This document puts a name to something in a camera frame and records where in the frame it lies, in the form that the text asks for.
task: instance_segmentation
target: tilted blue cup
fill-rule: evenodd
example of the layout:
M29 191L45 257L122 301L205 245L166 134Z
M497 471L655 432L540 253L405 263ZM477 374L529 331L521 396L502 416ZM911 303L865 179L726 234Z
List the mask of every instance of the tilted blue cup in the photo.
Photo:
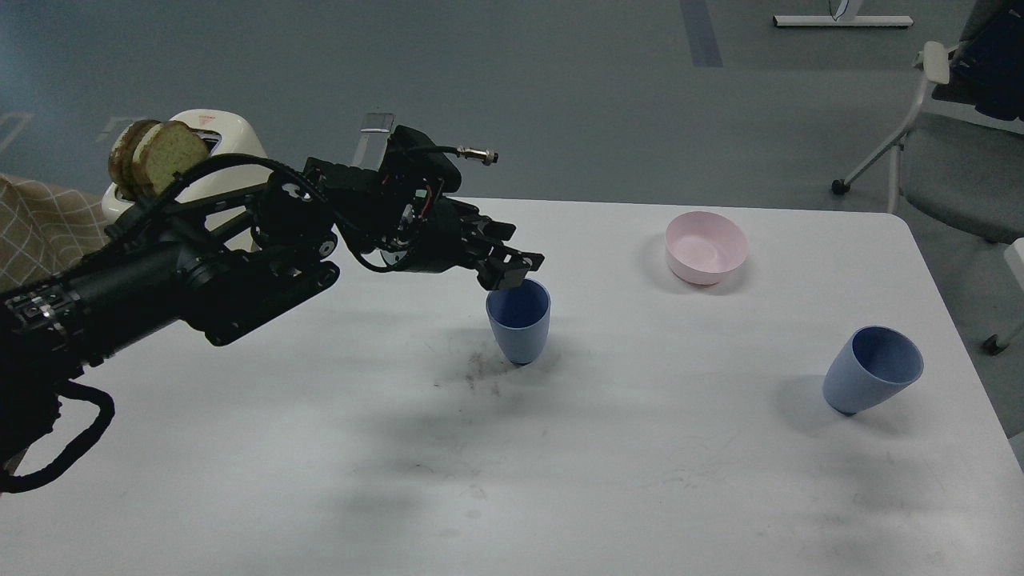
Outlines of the tilted blue cup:
M912 384L925 360L909 338L884 326L866 326L850 336L825 374L825 402L851 416L889 400Z
M495 339L509 362L529 364L541 356L551 324L547 288L527 278L517 288L487 294L486 308Z

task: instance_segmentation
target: blue floor stripe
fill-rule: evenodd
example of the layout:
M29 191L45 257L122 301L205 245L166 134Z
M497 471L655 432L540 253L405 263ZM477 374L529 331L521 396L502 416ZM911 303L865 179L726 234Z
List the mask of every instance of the blue floor stripe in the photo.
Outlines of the blue floor stripe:
M686 39L690 43L693 66L699 68L722 68L722 54L718 51L718 39L711 25L706 0L679 0L683 10L683 26Z

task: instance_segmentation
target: robotic arm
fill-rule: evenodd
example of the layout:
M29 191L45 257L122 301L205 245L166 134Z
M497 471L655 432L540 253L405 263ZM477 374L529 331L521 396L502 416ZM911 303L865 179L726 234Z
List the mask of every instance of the robotic arm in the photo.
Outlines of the robotic arm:
M437 147L404 126L388 139L379 170L310 158L300 173L256 156L212 156L159 196L137 199L106 229L111 242L74 269L0 295L0 464L52 430L59 396L100 408L51 464L22 477L0 471L0 492L52 482L102 435L114 402L71 381L84 365L97 366L175 320L214 345L237 340L334 284L339 269L326 258L338 235L376 272L461 266L486 290L518 286L544 256L504 244L513 224L444 196L461 183L444 154L497 161L490 152ZM196 180L247 164L269 168L266 182L176 201ZM207 230L208 216L239 207L242 213ZM258 249L228 250L224 243L246 230ZM374 251L384 263L367 260Z

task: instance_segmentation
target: toast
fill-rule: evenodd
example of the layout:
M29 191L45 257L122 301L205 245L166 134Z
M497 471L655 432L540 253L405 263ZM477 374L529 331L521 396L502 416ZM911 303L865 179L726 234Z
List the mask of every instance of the toast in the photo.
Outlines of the toast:
M171 120L151 127L132 154L131 174L136 192L157 196L184 172L210 155L203 138L184 122Z
M111 149L111 155L106 159L106 171L111 174L111 180L118 184L121 195L127 200L134 200L138 196L135 176L131 171L131 159L135 154L135 148L138 147L142 136L158 124L160 122L157 120L133 122L121 132L114 142L114 148Z

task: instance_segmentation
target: chair armrest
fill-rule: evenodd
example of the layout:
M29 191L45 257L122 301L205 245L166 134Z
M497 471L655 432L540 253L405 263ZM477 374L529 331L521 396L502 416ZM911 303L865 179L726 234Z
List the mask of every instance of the chair armrest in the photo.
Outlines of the chair armrest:
M956 55L956 50L959 50L961 44L963 44L963 42L957 42L952 46L944 46L942 48L943 50L946 51L947 60L953 59L953 56ZM919 50L918 53L914 54L913 63L910 65L911 68L916 68L918 70L924 70L925 68L924 53L925 53L924 50Z
M914 63L925 69L925 77L936 84L949 83L949 52L938 42L925 42Z

